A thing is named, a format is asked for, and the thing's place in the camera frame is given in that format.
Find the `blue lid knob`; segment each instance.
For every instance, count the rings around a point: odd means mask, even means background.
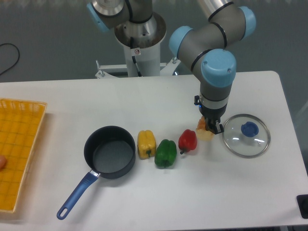
[[[201,64],[203,78],[212,86],[224,88],[232,84],[236,74],[236,60],[233,54],[223,49],[211,50]]]
[[[175,57],[178,58],[180,45],[186,34],[191,30],[192,28],[189,26],[181,26],[178,29],[176,29],[171,35],[169,40],[169,48]]]
[[[244,12],[244,15],[245,15],[246,30],[245,30],[245,34],[244,34],[244,37],[243,37],[243,38],[245,38],[245,37],[251,35],[255,31],[255,28],[257,26],[257,21],[256,21],[256,17],[254,15],[254,13],[248,7],[241,6],[239,8]]]
[[[247,137],[254,137],[259,133],[259,128],[254,122],[246,122],[241,126],[242,134]]]
[[[99,18],[97,13],[95,12],[93,6],[91,3],[87,4],[87,9],[91,15],[91,18],[93,22],[97,25],[97,27],[102,31],[102,32],[107,32],[109,28],[105,25],[105,23],[102,22],[102,20]]]

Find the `gray floor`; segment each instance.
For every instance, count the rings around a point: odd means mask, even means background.
[[[0,82],[94,78],[100,64],[124,64],[114,34],[97,30],[86,10],[87,0],[0,0],[0,44],[20,50],[18,64]],[[308,0],[234,0],[257,18],[251,37],[228,48],[238,71],[276,71],[282,80],[296,134],[308,169]],[[207,19],[195,0],[154,0],[154,10],[166,21],[161,61],[172,58],[168,41],[180,26],[200,28]],[[17,52],[0,47],[0,72],[14,63]],[[181,74],[189,74],[186,68]]]

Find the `yellow basket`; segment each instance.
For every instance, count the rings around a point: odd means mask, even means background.
[[[46,103],[0,99],[0,212],[13,213],[33,146],[45,115]]]

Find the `yellow bell pepper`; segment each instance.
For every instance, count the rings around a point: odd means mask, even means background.
[[[152,131],[140,131],[138,134],[138,155],[140,159],[155,156],[156,141]]]

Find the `black saucepan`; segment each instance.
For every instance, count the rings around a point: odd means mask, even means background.
[[[123,128],[107,126],[93,132],[84,147],[86,162],[92,170],[85,175],[65,201],[57,213],[57,218],[60,220],[66,218],[85,190],[99,176],[116,179],[127,174],[134,166],[135,151],[133,137]]]

